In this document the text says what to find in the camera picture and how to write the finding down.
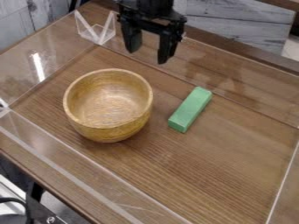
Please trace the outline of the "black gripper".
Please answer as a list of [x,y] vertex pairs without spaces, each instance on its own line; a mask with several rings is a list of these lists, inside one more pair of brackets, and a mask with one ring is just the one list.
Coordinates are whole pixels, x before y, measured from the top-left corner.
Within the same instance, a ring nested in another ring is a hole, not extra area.
[[130,53],[143,44],[142,30],[161,34],[158,63],[175,55],[183,40],[187,17],[174,9],[174,0],[116,0],[126,49]]

